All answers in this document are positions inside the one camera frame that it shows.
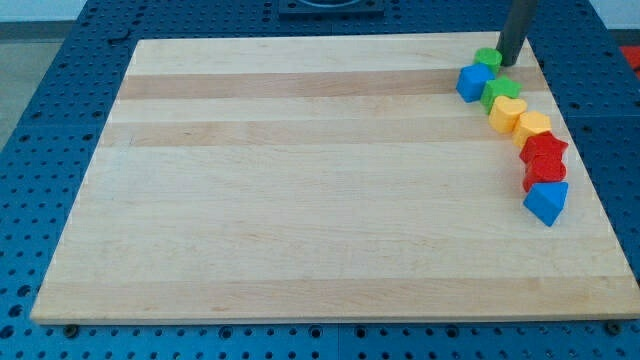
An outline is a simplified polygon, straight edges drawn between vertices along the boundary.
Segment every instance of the red block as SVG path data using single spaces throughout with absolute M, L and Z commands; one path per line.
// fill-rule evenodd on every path
M 562 160 L 562 154 L 569 144 L 558 140 L 551 131 L 545 131 L 538 135 L 530 136 L 520 152 L 520 159 L 528 164 L 538 156 L 551 157 Z
M 567 168 L 556 156 L 536 156 L 528 164 L 522 187 L 529 192 L 533 184 L 558 182 L 567 176 Z

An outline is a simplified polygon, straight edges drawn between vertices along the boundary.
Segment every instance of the blue pegboard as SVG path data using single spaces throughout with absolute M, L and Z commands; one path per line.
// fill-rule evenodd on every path
M 89 0 L 0 156 L 0 359 L 640 358 L 639 321 L 83 326 L 74 334 L 28 319 L 139 39 L 489 31 L 503 25 L 509 3 L 386 0 L 382 17 L 285 20 L 277 1 Z M 640 84 L 587 0 L 541 0 L 530 41 L 638 276 Z

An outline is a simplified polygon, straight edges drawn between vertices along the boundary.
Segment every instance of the wood grain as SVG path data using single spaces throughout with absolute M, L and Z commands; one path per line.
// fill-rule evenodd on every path
M 40 290 L 43 324 L 635 318 L 640 290 L 528 43 L 552 228 L 457 73 L 496 33 L 145 40 Z

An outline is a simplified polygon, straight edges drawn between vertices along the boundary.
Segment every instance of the blue cube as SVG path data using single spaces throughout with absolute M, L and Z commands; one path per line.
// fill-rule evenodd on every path
M 465 102 L 480 100 L 484 85 L 487 81 L 495 79 L 491 69 L 485 64 L 475 64 L 463 67 L 458 77 L 456 90 Z
M 564 208 L 568 190 L 566 182 L 533 184 L 524 199 L 524 206 L 545 225 L 551 226 Z

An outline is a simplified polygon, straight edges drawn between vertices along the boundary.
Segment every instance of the yellow block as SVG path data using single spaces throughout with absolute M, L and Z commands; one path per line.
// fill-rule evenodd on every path
M 551 131 L 551 118 L 537 111 L 520 115 L 513 129 L 513 143 L 523 148 L 529 136 Z
M 493 102 L 489 114 L 489 125 L 501 134 L 510 133 L 513 131 L 520 114 L 525 111 L 527 111 L 526 101 L 498 96 Z

